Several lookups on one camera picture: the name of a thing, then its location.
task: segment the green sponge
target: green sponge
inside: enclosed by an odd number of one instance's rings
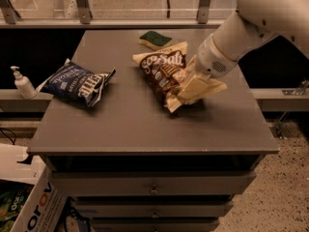
[[[160,35],[155,31],[149,31],[139,38],[139,43],[153,50],[160,50],[172,45],[172,38]]]

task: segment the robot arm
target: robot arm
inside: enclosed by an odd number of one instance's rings
[[[309,58],[309,0],[238,0],[238,10],[200,45],[196,69],[218,78],[247,52],[281,35]]]

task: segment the pump bottle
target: pump bottle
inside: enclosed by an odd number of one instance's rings
[[[38,94],[38,91],[35,90],[29,78],[27,76],[23,76],[18,71],[19,67],[11,66],[11,69],[14,72],[14,77],[15,77],[14,84],[16,88],[19,90],[21,96],[24,99],[34,98]]]

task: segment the drawer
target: drawer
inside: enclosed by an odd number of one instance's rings
[[[233,207],[231,201],[205,201],[203,197],[113,198],[74,202],[85,218],[218,218]]]
[[[95,219],[96,232],[207,232],[219,224],[217,219]]]
[[[67,196],[241,194],[255,178],[250,172],[59,173],[50,182]]]
[[[47,156],[57,172],[249,171],[260,155]]]

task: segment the dark blue chip bag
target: dark blue chip bag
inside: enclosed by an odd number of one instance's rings
[[[72,61],[67,61],[44,82],[42,91],[58,97],[84,101],[87,107],[92,107],[100,100],[103,88],[115,72],[116,70],[92,73]]]

